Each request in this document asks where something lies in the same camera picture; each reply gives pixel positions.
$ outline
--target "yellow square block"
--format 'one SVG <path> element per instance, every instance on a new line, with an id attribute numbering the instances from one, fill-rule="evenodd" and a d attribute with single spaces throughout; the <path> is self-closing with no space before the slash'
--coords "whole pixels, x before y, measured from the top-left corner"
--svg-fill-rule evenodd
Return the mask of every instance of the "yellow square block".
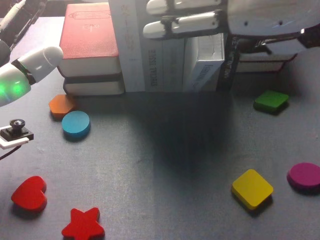
<path id="1" fill-rule="evenodd" d="M 232 183 L 231 191 L 250 210 L 256 209 L 274 188 L 255 170 L 249 169 Z"/>

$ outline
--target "red book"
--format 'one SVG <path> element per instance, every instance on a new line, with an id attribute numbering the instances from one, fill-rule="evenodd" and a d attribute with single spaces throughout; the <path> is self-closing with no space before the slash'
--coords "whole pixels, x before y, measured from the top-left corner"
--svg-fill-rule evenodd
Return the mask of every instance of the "red book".
<path id="1" fill-rule="evenodd" d="M 60 40 L 66 77 L 121 73 L 119 52 L 108 3 L 69 4 Z"/>

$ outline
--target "camera lens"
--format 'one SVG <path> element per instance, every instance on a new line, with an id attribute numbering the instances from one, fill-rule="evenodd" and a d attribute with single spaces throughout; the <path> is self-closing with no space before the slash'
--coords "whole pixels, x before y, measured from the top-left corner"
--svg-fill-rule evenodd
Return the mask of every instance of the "camera lens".
<path id="1" fill-rule="evenodd" d="M 20 131 L 25 125 L 26 125 L 26 122 L 22 119 L 14 119 L 10 121 L 10 126 L 15 131 Z"/>

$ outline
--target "gray table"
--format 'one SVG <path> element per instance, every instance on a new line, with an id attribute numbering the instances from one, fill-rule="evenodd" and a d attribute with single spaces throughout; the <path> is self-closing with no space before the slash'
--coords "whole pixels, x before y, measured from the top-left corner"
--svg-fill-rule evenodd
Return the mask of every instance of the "gray table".
<path id="1" fill-rule="evenodd" d="M 62 24 L 40 18 L 12 60 L 39 44 L 58 44 Z M 60 240 L 70 210 L 92 207 L 100 209 L 108 240 L 320 239 L 320 197 L 300 195 L 286 180 L 296 163 L 320 164 L 319 56 L 319 49 L 302 54 L 282 79 L 238 76 L 232 93 L 78 99 L 92 126 L 80 142 L 64 139 L 51 118 L 49 101 L 64 93 L 54 70 L 0 108 L 0 126 L 22 118 L 35 134 L 0 162 L 0 239 Z M 290 94 L 278 116 L 252 107 L 270 87 Z M 249 168 L 274 187 L 273 203 L 257 215 L 231 195 L 232 182 Z M 16 212 L 10 197 L 35 175 L 47 182 L 48 204 L 30 217 Z"/>

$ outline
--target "orange hexagon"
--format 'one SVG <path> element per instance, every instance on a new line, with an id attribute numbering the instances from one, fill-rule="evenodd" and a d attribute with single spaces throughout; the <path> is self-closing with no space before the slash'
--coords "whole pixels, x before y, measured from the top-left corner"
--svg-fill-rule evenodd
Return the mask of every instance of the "orange hexagon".
<path id="1" fill-rule="evenodd" d="M 76 109 L 76 103 L 72 97 L 60 94 L 49 102 L 49 107 L 53 117 L 62 120 L 65 115 Z"/>

